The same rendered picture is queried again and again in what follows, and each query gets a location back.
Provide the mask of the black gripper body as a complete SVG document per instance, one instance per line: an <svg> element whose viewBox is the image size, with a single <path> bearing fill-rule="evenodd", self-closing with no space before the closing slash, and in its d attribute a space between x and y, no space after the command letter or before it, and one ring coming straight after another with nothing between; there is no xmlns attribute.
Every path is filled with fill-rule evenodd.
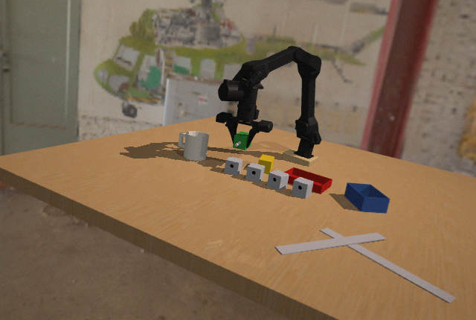
<svg viewBox="0 0 476 320"><path fill-rule="evenodd" d="M237 104L237 116L233 117L231 113L221 112L216 116L216 122L225 123L227 125L245 124L252 126L253 130L261 132L271 132L273 128L273 123L271 121L261 120L260 122L254 121L254 111L256 108L256 103L246 103L239 100ZM248 123L246 123L248 122Z"/></svg>

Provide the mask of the grey flat bar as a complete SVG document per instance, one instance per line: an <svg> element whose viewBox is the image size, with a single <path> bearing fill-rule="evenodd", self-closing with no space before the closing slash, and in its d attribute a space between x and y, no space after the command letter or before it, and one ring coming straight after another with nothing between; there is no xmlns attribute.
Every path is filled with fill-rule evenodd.
<svg viewBox="0 0 476 320"><path fill-rule="evenodd" d="M307 252L317 249L326 249L332 248L336 246L345 246L351 245L356 243L365 243L370 241L376 240L386 240L387 238L383 235L379 234L378 232L369 233L369 234L360 234L360 235L353 235L348 237L338 237L332 238L327 240L316 240L311 242L305 243L296 243L284 246L275 246L275 248L282 254L292 254L298 252Z"/></svg>
<svg viewBox="0 0 476 320"><path fill-rule="evenodd" d="M323 233L329 235L332 238L338 238L338 237L343 237L339 233L331 230L330 228L323 228L320 231ZM366 249L363 246L360 246L359 244L351 244L351 245L346 245L350 247L351 249L354 249L355 251L359 252L360 254L374 260L377 262L379 265L385 267L386 269L389 269L390 271L396 273L397 275L403 277L404 279L410 281L413 284L416 284L418 287L423 288L424 290L430 292L431 294L441 298L444 301L447 301L448 303L451 303L456 297L447 293L446 291L437 288L436 286L430 284L427 281L424 281L423 279L411 274L410 272L402 269L401 267L391 263L388 260L385 260L384 257L376 254L375 252L372 252L368 249Z"/></svg>

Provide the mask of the red tray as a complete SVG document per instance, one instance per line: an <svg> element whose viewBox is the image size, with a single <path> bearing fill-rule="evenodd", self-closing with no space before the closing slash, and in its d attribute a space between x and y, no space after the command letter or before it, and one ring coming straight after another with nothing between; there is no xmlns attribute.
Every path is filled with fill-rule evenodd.
<svg viewBox="0 0 476 320"><path fill-rule="evenodd" d="M326 189L331 187L332 184L332 179L314 173L310 173L295 167L285 171L284 173L289 174L288 183L291 185L293 185L294 180L299 177L313 181L312 191L319 194L323 193Z"/></svg>

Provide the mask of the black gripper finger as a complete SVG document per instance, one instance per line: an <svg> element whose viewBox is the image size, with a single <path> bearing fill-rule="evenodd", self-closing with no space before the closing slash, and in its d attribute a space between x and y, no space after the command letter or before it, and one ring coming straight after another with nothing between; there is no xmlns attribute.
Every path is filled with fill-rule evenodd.
<svg viewBox="0 0 476 320"><path fill-rule="evenodd" d="M231 125L225 125L226 127L228 127L228 130L231 134L231 139L232 139L232 142L234 144L234 136L236 135L237 133L237 126L238 126L238 123L236 123L235 125L231 126Z"/></svg>
<svg viewBox="0 0 476 320"><path fill-rule="evenodd" d="M248 134L248 141L247 141L247 148L249 147L252 139L254 138L254 136L256 135L256 133L259 133L260 131L256 131L256 130L253 130L253 129L250 129L249 130L249 134Z"/></svg>

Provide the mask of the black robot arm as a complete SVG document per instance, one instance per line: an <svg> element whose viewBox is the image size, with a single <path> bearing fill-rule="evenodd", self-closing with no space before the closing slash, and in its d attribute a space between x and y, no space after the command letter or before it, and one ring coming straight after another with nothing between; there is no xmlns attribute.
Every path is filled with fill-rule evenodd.
<svg viewBox="0 0 476 320"><path fill-rule="evenodd" d="M218 90L221 101L242 101L256 103L258 89L264 89L260 81L268 74L291 61L297 63L302 79L301 116L295 121L295 129L300 143L294 154L310 159L313 147L320 144L318 122L315 119L315 79L321 71L321 59L303 49L289 46L264 60L246 62L233 78L224 79ZM243 79L244 78L244 79Z"/></svg>

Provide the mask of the blue open-top tray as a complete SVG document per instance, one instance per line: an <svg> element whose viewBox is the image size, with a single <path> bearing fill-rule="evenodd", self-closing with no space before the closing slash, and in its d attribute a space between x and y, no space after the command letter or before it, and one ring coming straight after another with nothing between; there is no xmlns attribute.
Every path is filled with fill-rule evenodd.
<svg viewBox="0 0 476 320"><path fill-rule="evenodd" d="M390 200L372 185L350 182L344 196L362 212L386 213Z"/></svg>

